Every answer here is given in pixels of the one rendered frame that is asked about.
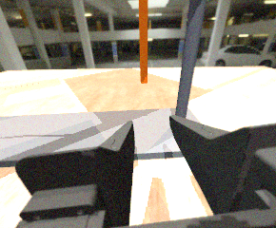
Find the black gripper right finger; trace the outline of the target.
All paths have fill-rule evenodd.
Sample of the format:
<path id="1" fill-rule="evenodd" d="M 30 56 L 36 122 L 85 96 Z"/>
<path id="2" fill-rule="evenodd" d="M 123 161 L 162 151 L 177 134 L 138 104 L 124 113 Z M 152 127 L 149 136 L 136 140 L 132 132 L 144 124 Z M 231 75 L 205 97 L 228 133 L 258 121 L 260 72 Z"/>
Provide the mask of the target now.
<path id="1" fill-rule="evenodd" d="M 276 147 L 276 123 L 230 132 L 170 115 L 169 125 L 212 214 L 238 212 L 254 153 Z"/>

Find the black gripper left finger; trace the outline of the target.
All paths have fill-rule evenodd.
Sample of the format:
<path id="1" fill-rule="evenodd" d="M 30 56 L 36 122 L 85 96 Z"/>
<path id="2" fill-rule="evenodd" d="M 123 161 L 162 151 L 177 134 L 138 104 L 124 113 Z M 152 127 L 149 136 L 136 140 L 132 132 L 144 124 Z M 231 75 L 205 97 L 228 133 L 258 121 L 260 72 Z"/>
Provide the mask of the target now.
<path id="1" fill-rule="evenodd" d="M 129 226 L 135 139 L 127 121 L 99 146 L 19 159 L 15 171 L 30 196 L 36 191 L 97 185 L 113 227 Z"/>

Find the orange handle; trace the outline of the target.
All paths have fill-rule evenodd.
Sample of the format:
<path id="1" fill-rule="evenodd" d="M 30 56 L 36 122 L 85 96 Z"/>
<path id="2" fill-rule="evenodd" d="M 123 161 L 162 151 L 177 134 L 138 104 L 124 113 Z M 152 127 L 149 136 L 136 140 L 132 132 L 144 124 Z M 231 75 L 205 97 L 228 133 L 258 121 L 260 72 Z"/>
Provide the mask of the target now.
<path id="1" fill-rule="evenodd" d="M 148 0 L 139 0 L 140 81 L 148 83 Z"/>

